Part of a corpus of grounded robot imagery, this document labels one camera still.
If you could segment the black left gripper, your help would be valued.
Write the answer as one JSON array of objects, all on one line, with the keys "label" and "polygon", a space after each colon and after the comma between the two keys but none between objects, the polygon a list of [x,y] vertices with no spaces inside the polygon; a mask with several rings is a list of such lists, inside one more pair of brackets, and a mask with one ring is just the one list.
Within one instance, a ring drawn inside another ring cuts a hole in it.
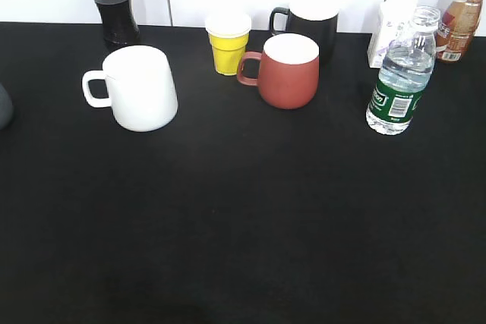
[{"label": "black left gripper", "polygon": [[0,129],[5,129],[13,120],[14,106],[11,97],[2,84],[0,84]]}]

